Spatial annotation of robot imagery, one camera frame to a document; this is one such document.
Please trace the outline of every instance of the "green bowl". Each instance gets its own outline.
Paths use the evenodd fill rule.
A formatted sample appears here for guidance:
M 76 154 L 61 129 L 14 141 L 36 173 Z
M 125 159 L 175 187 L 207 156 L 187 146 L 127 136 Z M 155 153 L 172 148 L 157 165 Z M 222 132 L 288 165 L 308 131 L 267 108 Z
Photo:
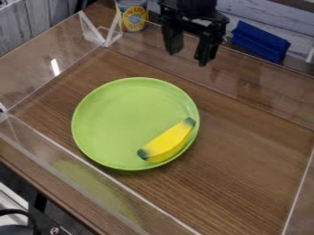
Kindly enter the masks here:
M 144 161 L 137 150 L 185 118 L 196 125 L 184 148 L 164 162 Z M 101 85 L 84 98 L 72 117 L 72 136 L 95 162 L 139 171 L 181 155 L 196 138 L 199 125 L 197 108 L 181 89 L 157 79 L 133 77 Z

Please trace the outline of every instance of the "wooden surface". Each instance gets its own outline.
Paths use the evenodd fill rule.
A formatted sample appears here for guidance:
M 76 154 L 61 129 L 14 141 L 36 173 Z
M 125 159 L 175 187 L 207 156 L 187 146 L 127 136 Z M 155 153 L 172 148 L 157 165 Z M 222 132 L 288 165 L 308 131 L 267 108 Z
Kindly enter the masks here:
M 99 14 L 101 7 L 95 4 L 89 8 L 99 23 L 99 16 L 104 16 Z M 72 113 L 84 96 L 124 77 L 147 76 L 171 82 L 189 94 L 200 111 L 201 128 L 191 149 L 175 162 L 152 171 L 121 173 L 96 165 L 97 169 L 201 234 L 279 234 L 314 146 L 312 80 L 231 50 L 220 50 L 215 63 L 200 70 L 184 56 L 180 60 L 164 57 L 149 43 L 136 46 L 136 34 L 128 39 L 133 40 L 117 41 L 111 50 L 95 51 L 16 106 L 13 115 L 85 159 L 69 129 Z M 124 53 L 131 45 L 135 48 Z M 140 56 L 141 48 L 149 57 Z M 189 81 L 165 73 L 169 67 L 147 65 L 148 59 L 156 62 L 160 58 L 169 67 L 173 59 L 184 64 L 179 68 Z M 235 96 L 230 98 L 213 90 Z M 280 108 L 275 105 L 279 98 L 284 101 Z M 286 113 L 290 121 L 274 115 L 278 113 Z M 36 177 L 41 171 L 37 165 L 32 164 L 32 168 L 21 157 L 12 158 L 14 152 L 1 154 L 14 171 L 36 184 L 46 184 Z M 57 186 L 52 187 L 54 190 L 42 190 L 59 196 L 54 200 L 71 207 L 72 213 L 81 219 L 101 219 L 101 212 L 83 213 L 85 205 L 77 200 L 69 202 L 77 197 L 68 194 L 67 200 L 60 198 Z M 97 231 L 105 229 L 105 225 L 99 225 Z

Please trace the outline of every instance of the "wooden table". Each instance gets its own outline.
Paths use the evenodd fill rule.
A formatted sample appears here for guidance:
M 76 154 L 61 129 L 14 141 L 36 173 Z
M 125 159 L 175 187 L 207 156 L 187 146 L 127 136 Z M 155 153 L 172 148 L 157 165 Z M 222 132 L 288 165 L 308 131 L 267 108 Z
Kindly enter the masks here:
M 100 13 L 107 7 L 103 3 L 89 7 L 87 14 L 95 23 L 105 20 Z M 137 37 L 128 35 L 109 49 L 95 50 L 14 106 L 10 114 L 200 234 L 280 234 L 314 146 L 314 81 L 223 48 L 205 68 L 187 62 L 183 53 L 175 61 L 179 74 L 188 75 L 183 78 L 165 72 L 171 69 L 167 64 L 155 66 L 160 50 L 152 53 L 149 42 L 136 44 Z M 143 49 L 147 54 L 136 54 Z M 69 124 L 87 94 L 107 82 L 133 76 L 155 77 L 180 87 L 196 103 L 201 127 L 191 149 L 176 161 L 151 171 L 123 173 L 85 158 Z M 36 141 L 34 136 L 22 137 L 29 139 Z M 37 141 L 37 161 L 61 157 L 40 144 Z M 2 163 L 96 233 L 133 234 L 42 165 L 2 140 L 0 146 Z M 157 231 L 169 234 L 156 224 Z

